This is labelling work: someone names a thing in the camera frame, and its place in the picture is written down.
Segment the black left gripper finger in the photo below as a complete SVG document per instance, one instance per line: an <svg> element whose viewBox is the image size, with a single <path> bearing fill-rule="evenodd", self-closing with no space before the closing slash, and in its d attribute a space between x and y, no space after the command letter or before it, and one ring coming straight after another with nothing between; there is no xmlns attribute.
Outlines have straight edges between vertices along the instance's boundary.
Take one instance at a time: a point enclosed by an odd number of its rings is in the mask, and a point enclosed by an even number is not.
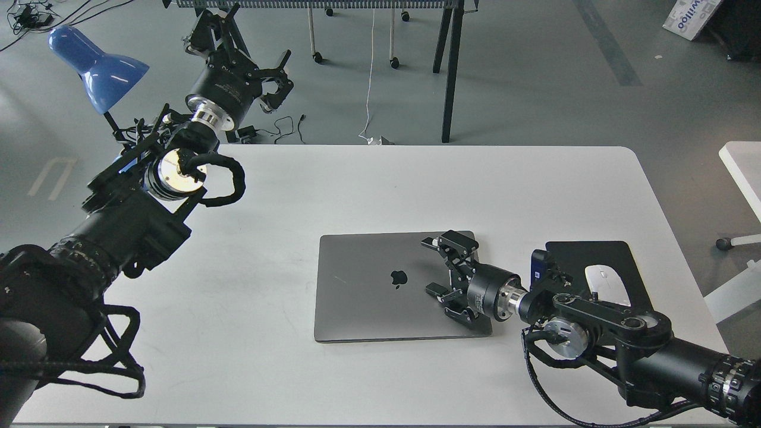
<svg viewBox="0 0 761 428"><path fill-rule="evenodd" d="M286 97L294 88L294 82L291 80L274 80L276 90L272 93L266 93L260 97L260 107L265 114L271 114L282 106Z"/></svg>
<svg viewBox="0 0 761 428"><path fill-rule="evenodd" d="M292 51L283 51L275 67L259 70L259 78L262 81L288 81L286 65L291 54L293 54Z"/></svg>

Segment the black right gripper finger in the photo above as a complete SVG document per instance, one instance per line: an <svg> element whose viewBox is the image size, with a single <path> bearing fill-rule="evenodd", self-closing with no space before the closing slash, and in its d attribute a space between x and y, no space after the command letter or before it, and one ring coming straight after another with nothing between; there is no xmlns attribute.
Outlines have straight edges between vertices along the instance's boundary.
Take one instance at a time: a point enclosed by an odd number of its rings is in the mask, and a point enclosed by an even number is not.
<svg viewBox="0 0 761 428"><path fill-rule="evenodd" d="M476 328L478 315L468 306L461 289L450 290L440 284L427 284L426 294L435 298L449 319L467 328Z"/></svg>
<svg viewBox="0 0 761 428"><path fill-rule="evenodd" d="M473 254L479 248L479 243L472 237L459 231L445 231L438 237L427 237L421 240L421 245L435 250L444 260L450 270L460 270L473 267Z"/></svg>

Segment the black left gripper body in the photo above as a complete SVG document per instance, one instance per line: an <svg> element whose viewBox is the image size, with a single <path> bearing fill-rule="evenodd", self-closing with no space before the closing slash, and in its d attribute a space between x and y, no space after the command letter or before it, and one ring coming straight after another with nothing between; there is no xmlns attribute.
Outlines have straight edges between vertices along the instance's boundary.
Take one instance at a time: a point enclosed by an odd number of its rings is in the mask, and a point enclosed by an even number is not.
<svg viewBox="0 0 761 428"><path fill-rule="evenodd" d="M190 121L212 132L236 130L253 101L263 95L266 79L263 70L239 51L210 52L206 68L185 100L192 113Z"/></svg>

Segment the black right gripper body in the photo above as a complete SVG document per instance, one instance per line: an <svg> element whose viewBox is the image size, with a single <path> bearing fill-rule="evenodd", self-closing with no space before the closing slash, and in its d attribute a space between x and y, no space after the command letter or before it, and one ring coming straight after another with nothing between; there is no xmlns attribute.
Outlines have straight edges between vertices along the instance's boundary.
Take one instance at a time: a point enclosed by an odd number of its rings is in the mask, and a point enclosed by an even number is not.
<svg viewBox="0 0 761 428"><path fill-rule="evenodd" d="M497 266L475 262L471 269L449 270L451 288L461 289L468 306L478 315L505 322L518 312L527 295L519 275Z"/></svg>

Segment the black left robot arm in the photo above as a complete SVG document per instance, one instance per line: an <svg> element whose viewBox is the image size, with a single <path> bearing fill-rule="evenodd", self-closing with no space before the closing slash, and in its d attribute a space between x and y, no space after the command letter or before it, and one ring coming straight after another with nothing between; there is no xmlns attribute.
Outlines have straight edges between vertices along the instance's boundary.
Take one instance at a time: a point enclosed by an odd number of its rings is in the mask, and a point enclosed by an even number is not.
<svg viewBox="0 0 761 428"><path fill-rule="evenodd" d="M2 426L14 422L31 395L46 385L78 385L65 372L123 376L133 392L92 383L82 387L124 399L141 398L144 368L131 355L140 326L137 309L107 304L119 275L136 278L168 260L188 238L185 224L198 206L239 201L244 168L218 153L218 127L236 127L251 103L282 105L293 89L285 71L259 68L238 49L210 52L191 113L164 105L150 133L137 139L89 184L84 222L49 249L32 244L2 254Z"/></svg>

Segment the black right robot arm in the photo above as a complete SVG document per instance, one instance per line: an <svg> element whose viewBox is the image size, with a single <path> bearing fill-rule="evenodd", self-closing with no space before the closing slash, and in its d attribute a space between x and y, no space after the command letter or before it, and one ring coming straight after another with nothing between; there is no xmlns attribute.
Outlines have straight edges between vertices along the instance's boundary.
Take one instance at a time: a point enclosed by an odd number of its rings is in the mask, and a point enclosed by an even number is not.
<svg viewBox="0 0 761 428"><path fill-rule="evenodd" d="M519 275L473 258L478 242L449 230L421 241L451 272L451 285L432 282L446 315L470 326L482 316L504 322L516 314L527 327L521 341L527 372L552 411L578 426L541 387L531 357L555 369L588 367L616 385L631 407L654 412L625 427L643 426L703 407L741 427L759 426L759 361L678 339L666 315L578 294L573 277L547 250L531 256L529 289Z"/></svg>

